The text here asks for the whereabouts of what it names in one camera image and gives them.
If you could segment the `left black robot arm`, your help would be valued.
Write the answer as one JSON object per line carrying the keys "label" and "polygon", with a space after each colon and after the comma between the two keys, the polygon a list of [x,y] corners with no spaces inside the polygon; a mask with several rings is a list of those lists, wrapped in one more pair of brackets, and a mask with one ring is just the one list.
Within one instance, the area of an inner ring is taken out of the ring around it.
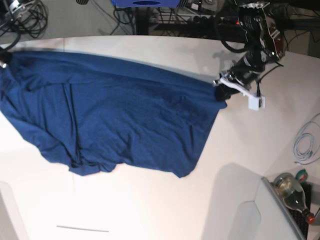
{"label": "left black robot arm", "polygon": [[[265,0],[236,0],[233,6],[225,6],[216,14],[214,29],[220,42],[230,52],[243,54],[228,70],[220,72],[219,79],[213,82],[218,101],[249,91],[253,82],[259,86],[267,75],[268,64],[281,67],[280,60],[285,56],[284,38],[269,13],[270,6],[271,3]],[[233,48],[222,34],[228,10],[235,12],[236,25],[244,32],[246,43],[243,48]]]}

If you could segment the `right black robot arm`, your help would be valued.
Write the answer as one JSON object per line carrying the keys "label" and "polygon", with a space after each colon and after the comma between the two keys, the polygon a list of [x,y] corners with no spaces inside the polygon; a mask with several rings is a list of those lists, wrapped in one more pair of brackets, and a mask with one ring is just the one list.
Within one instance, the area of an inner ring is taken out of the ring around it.
{"label": "right black robot arm", "polygon": [[7,67],[6,58],[9,57],[8,51],[12,49],[20,40],[21,33],[15,22],[21,16],[21,9],[24,7],[20,0],[1,0],[0,1],[0,37],[7,33],[15,33],[15,39],[6,47],[0,47],[0,68]]}

